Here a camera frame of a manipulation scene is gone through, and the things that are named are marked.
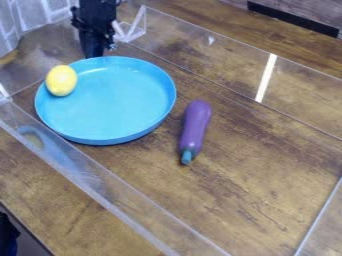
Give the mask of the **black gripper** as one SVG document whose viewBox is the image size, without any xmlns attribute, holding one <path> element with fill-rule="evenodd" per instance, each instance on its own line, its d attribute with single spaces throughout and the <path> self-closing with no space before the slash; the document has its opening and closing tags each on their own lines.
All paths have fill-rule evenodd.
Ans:
<svg viewBox="0 0 342 256">
<path fill-rule="evenodd" d="M 84 58 L 102 57 L 105 50 L 114 48 L 118 6 L 117 0 L 79 0 L 79 5 L 71 7 L 71 24 L 78 29 Z"/>
</svg>

